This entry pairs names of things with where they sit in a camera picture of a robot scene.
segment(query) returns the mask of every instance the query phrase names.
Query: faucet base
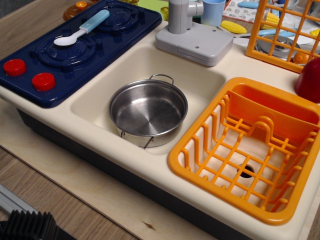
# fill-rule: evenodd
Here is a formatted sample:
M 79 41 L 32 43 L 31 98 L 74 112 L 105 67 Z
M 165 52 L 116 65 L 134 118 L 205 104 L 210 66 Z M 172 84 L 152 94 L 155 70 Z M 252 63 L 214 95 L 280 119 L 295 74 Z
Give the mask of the faucet base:
M 155 46 L 166 52 L 213 67 L 231 49 L 233 36 L 228 32 L 192 22 L 183 34 L 169 32 L 165 26 L 155 36 Z

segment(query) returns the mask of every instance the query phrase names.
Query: navy blue stovetop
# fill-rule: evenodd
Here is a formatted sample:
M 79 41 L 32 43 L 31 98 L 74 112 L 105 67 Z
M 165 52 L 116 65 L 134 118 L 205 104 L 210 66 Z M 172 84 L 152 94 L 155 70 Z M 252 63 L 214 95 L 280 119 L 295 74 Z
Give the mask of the navy blue stovetop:
M 54 44 L 56 38 L 77 32 L 81 24 L 103 9 L 110 12 L 110 17 L 92 32 L 71 46 Z M 100 0 L 1 60 L 0 85 L 42 108 L 55 107 L 161 21 L 158 12 L 118 0 Z

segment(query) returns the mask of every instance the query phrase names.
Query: metal pot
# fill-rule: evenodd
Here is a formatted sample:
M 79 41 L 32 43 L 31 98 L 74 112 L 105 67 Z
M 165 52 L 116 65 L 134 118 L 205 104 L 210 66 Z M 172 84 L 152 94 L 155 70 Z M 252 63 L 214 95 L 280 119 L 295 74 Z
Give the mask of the metal pot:
M 274 35 L 265 36 L 265 38 L 273 40 Z M 289 47 L 291 47 L 294 41 L 284 36 L 278 36 L 277 42 L 286 44 Z M 269 54 L 271 46 L 272 46 L 272 43 L 267 42 L 265 40 L 258 39 L 255 44 L 255 50 L 265 54 Z M 295 47 L 298 49 L 301 48 L 298 43 L 295 44 Z M 283 60 L 287 60 L 290 50 L 291 50 L 290 48 L 286 48 L 280 45 L 275 45 L 272 56 L 283 59 Z M 295 56 L 296 53 L 297 51 L 293 51 L 292 58 Z
M 155 76 L 167 77 L 172 83 L 152 79 Z M 144 149 L 171 141 L 187 112 L 185 95 L 174 86 L 174 79 L 164 74 L 123 86 L 109 105 L 110 118 L 120 136 Z

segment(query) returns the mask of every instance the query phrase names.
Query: sink basin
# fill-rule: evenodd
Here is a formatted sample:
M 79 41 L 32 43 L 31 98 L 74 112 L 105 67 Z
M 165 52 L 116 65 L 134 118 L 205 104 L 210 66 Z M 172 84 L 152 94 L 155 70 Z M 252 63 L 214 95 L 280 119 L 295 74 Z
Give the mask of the sink basin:
M 186 69 L 190 71 L 190 74 L 185 74 Z M 102 77 L 93 87 L 84 91 L 74 101 L 71 110 L 79 117 L 120 137 L 108 114 L 112 95 L 122 86 L 148 79 L 153 74 L 165 74 L 172 77 L 174 85 L 184 93 L 188 101 L 188 113 L 183 121 L 180 134 L 169 143 L 146 149 L 156 155 L 168 154 L 177 140 L 224 85 L 226 82 L 224 76 L 209 71 L 209 68 L 203 68 L 200 64 L 194 64 L 164 51 L 146 47 L 136 48 L 128 57 L 121 60 L 121 64 L 109 70 L 107 77 Z M 155 79 L 168 81 L 168 78 L 162 79 L 160 76 Z

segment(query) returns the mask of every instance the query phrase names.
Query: toy spoon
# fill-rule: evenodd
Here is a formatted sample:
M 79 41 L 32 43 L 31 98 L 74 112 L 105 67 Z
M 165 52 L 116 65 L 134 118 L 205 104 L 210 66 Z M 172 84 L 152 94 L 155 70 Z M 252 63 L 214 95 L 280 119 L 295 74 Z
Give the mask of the toy spoon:
M 59 37 L 54 40 L 54 44 L 58 46 L 69 46 L 76 43 L 77 38 L 81 37 L 84 34 L 90 33 L 93 29 L 95 29 L 100 23 L 106 20 L 110 16 L 108 10 L 101 10 L 93 17 L 91 17 L 88 21 L 82 24 L 79 27 L 79 31 L 75 32 L 71 36 Z

